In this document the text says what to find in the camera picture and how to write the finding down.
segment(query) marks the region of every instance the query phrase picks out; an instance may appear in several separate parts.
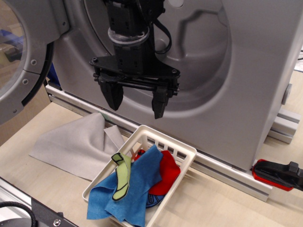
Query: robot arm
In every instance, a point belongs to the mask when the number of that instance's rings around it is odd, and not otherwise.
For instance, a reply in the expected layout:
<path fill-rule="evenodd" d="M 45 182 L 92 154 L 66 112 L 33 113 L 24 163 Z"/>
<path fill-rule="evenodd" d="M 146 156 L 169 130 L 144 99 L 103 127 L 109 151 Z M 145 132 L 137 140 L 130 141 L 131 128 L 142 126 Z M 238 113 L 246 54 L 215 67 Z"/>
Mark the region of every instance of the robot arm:
<path fill-rule="evenodd" d="M 170 33 L 157 19 L 165 12 L 163 1 L 106 0 L 106 6 L 108 36 L 115 55 L 91 59 L 95 81 L 113 110 L 123 100 L 123 87 L 152 91 L 155 119 L 161 118 L 169 98 L 178 94 L 180 76 L 177 69 L 162 63 L 155 55 L 164 54 L 171 47 Z M 169 38 L 164 50 L 155 50 L 153 25 Z"/>

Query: grey cloth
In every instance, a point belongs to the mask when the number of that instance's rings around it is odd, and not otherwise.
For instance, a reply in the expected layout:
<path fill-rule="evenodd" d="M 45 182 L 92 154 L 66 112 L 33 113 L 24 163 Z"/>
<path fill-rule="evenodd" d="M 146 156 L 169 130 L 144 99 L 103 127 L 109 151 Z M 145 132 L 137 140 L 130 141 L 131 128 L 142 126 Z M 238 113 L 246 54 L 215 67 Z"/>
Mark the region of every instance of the grey cloth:
<path fill-rule="evenodd" d="M 118 127 L 105 129 L 103 116 L 92 113 L 41 135 L 29 155 L 93 180 L 123 144 Z"/>

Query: white laundry basket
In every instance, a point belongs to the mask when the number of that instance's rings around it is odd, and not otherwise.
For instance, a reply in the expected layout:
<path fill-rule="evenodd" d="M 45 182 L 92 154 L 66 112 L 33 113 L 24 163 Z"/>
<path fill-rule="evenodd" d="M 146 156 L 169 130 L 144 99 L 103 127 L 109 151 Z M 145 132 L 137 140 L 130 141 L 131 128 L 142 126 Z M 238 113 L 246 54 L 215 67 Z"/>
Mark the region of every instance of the white laundry basket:
<path fill-rule="evenodd" d="M 151 227 L 156 220 L 157 216 L 163 210 L 177 186 L 180 184 L 182 178 L 187 172 L 188 168 L 192 164 L 196 156 L 196 149 L 182 143 L 168 135 L 165 135 L 159 131 L 156 131 L 146 125 L 141 125 L 125 142 L 125 144 L 119 149 L 118 152 L 131 155 L 133 158 L 140 149 L 147 151 L 153 144 L 157 148 L 162 150 L 168 150 L 173 155 L 177 165 L 180 167 L 181 173 L 175 180 L 169 192 L 165 195 L 163 201 L 153 208 L 146 209 L 145 215 L 145 226 Z M 117 167 L 114 161 L 110 161 L 106 167 L 98 174 L 98 176 L 91 182 L 91 184 L 85 189 L 82 196 L 86 202 L 89 199 L 90 190 L 96 186 L 99 182 L 108 177 Z M 132 227 L 127 222 L 122 222 L 122 226 Z"/>

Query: laundry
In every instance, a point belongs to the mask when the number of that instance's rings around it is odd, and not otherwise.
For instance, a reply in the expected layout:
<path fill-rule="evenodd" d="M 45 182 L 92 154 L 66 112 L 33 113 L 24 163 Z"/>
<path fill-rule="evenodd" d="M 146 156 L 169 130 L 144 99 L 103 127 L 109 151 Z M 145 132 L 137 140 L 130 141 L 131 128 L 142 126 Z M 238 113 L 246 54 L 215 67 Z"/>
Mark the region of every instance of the laundry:
<path fill-rule="evenodd" d="M 135 160 L 139 159 L 139 157 L 141 157 L 144 153 L 145 151 L 141 149 L 135 157 Z M 168 150 L 164 150 L 161 153 L 163 154 L 163 158 L 160 162 L 160 174 L 162 180 L 149 190 L 149 194 L 151 195 L 162 196 L 168 193 L 181 172 L 179 166 L 177 166 L 175 162 L 174 157 Z"/>
<path fill-rule="evenodd" d="M 128 192 L 132 160 L 130 157 L 121 153 L 114 154 L 112 160 L 118 165 L 116 168 L 118 180 L 117 189 L 113 194 L 113 200 L 118 201 L 124 198 Z"/>
<path fill-rule="evenodd" d="M 29 155 L 93 180 L 124 144 L 116 125 L 104 128 L 102 114 L 92 113 L 42 134 Z"/>
<path fill-rule="evenodd" d="M 112 200 L 117 188 L 116 174 L 113 173 L 97 184 L 89 194 L 88 219 L 114 216 L 118 221 L 143 227 L 149 189 L 162 180 L 160 161 L 163 154 L 153 145 L 139 160 L 133 162 L 129 190 L 119 200 Z"/>

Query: light wood surface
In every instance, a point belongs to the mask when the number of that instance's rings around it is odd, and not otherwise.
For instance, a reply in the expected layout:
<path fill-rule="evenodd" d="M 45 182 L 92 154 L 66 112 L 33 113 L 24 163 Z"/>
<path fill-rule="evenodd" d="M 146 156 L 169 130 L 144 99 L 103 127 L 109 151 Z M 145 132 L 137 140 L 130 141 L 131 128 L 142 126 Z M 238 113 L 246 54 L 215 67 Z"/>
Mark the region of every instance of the light wood surface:
<path fill-rule="evenodd" d="M 303 114 L 303 74 L 295 72 L 285 109 Z M 73 176 L 28 154 L 38 136 L 81 116 L 54 103 L 0 147 L 0 176 L 80 227 L 110 227 L 109 219 L 86 220 L 81 197 L 89 181 Z M 299 163 L 303 168 L 303 128 L 290 145 L 267 138 L 258 155 L 270 161 Z M 155 227 L 300 227 L 303 192 L 274 188 L 262 202 L 194 169 L 190 169 L 162 212 Z"/>

